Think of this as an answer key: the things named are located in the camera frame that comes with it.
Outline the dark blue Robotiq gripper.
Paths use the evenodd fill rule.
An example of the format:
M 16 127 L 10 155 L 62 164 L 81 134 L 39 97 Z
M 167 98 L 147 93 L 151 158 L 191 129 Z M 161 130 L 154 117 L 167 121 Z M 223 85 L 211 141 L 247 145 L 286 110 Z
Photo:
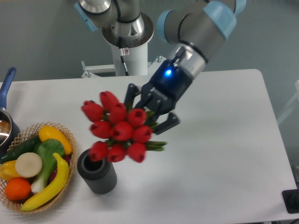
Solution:
M 167 119 L 154 128 L 156 135 L 177 126 L 180 119 L 170 111 L 175 108 L 207 62 L 207 58 L 192 43 L 179 42 L 146 84 L 142 87 L 133 83 L 128 85 L 124 99 L 126 109 L 146 108 L 154 111 L 156 116 L 169 112 Z M 140 94 L 141 99 L 134 106 L 134 100 Z

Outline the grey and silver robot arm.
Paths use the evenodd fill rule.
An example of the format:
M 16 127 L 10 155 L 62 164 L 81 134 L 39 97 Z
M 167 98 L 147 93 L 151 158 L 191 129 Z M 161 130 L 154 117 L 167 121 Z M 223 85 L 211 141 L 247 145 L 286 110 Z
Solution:
M 77 0 L 74 7 L 85 25 L 101 30 L 113 53 L 117 76 L 148 74 L 148 43 L 154 33 L 174 48 L 142 87 L 128 86 L 125 105 L 153 111 L 151 122 L 161 134 L 179 124 L 173 110 L 194 79 L 206 67 L 236 26 L 244 0 L 197 0 L 181 10 L 160 14 L 154 24 L 138 0 Z

